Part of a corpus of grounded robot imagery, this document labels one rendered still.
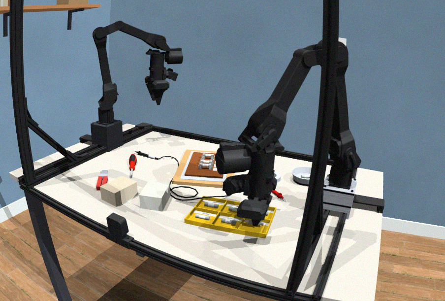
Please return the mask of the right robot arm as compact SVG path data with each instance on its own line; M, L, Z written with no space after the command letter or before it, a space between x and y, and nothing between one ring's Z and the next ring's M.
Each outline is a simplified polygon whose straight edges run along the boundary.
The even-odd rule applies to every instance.
M308 51L309 50L309 51ZM315 51L314 51L315 50ZM274 170L276 151L284 150L279 138L286 124L287 111L311 67L320 65L322 40L318 44L297 49L270 98L257 108L248 125L238 137L240 142L221 142L215 154L219 174L246 172L269 173ZM329 186L350 189L353 170L361 159L356 153L355 141L349 129L345 73L349 65L348 48L338 44L337 84L332 134L329 147ZM255 136L257 141L251 137ZM226 195L242 193L249 196L247 174L229 176L223 182Z

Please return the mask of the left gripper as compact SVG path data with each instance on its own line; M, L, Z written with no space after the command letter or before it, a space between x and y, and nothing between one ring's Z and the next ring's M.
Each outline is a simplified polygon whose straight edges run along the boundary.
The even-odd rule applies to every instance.
M145 83L150 93L152 100L156 100L157 105L160 105L163 92L169 88L169 83L163 80L164 65L149 67L150 76L145 77ZM155 81L156 80L156 81Z

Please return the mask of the white rectangular block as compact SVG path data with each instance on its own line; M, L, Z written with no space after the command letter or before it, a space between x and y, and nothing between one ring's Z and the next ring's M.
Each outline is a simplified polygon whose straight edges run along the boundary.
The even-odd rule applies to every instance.
M140 208L163 211L170 198L170 183L151 181L139 194Z

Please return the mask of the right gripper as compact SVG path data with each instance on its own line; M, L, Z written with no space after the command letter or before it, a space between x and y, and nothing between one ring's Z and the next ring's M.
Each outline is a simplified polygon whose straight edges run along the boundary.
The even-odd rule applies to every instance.
M277 179L275 170L269 173L257 173L249 169L250 192L247 199L240 202L237 208L237 216L252 220L253 226L258 226L264 220L269 204L272 200L271 192L276 189ZM272 178L273 177L273 178ZM273 185L273 188L271 187Z

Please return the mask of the yellow tray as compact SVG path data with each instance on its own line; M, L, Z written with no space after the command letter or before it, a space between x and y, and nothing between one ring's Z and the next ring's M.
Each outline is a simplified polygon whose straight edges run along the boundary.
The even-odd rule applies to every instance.
M218 204L219 207L215 208L205 206L205 202ZM268 215L266 215L264 220L262 220L262 222L264 222L264 226L253 226L252 224L249 224L249 220L251 219L240 218L237 216L237 211L228 210L229 206L238 208L239 204L240 202L238 201L230 201L219 198L203 198L200 199L194 206L190 213L185 217L184 221L186 224L218 231L266 238L276 212L276 207L268 208ZM210 220L196 218L195 214L210 216ZM236 220L236 225L221 222L222 218Z

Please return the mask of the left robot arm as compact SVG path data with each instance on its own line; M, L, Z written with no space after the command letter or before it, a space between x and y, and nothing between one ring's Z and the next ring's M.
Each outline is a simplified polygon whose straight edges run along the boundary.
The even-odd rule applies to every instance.
M160 52L159 50L149 49L146 54L150 55L151 66L164 65L164 60L167 64L181 64L183 62L182 48L169 48L166 43L166 38L159 34L148 33L134 26L124 23L123 21L117 21L106 27L96 28L94 33L94 42L96 44L100 70L103 80L103 96L98 101L98 120L96 123L109 125L116 122L114 120L113 104L117 101L117 85L112 83L109 63L106 51L107 35L116 32L117 30L127 33L131 36L143 40L145 43L153 48L160 49L166 52ZM170 51L171 50L171 51ZM173 72L173 69L163 70L163 80L172 79L176 81L178 74Z

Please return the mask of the red-handled pliers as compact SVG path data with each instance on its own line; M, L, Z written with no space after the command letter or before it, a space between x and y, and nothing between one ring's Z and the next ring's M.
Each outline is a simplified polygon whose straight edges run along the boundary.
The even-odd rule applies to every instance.
M108 173L108 170L101 171L100 176L98 177L98 180L97 180L97 185L96 185L97 191L100 191L101 185L104 185L105 183L107 183L107 181L108 181L107 173ZM102 181L103 181L103 183L102 183Z

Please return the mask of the beige block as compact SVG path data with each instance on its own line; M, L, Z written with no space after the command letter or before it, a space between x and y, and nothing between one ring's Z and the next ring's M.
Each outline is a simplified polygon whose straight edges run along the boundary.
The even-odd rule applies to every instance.
M117 207L138 195L137 182L120 176L100 186L100 192L102 200Z

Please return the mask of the red and black screwdriver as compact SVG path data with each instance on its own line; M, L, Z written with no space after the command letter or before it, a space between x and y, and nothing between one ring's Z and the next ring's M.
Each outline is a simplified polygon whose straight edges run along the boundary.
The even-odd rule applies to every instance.
M135 170L136 162L137 162L136 156L134 154L131 154L129 158L129 165L130 165L129 169L131 170L131 175L130 175L131 178L132 178L132 172L133 170Z

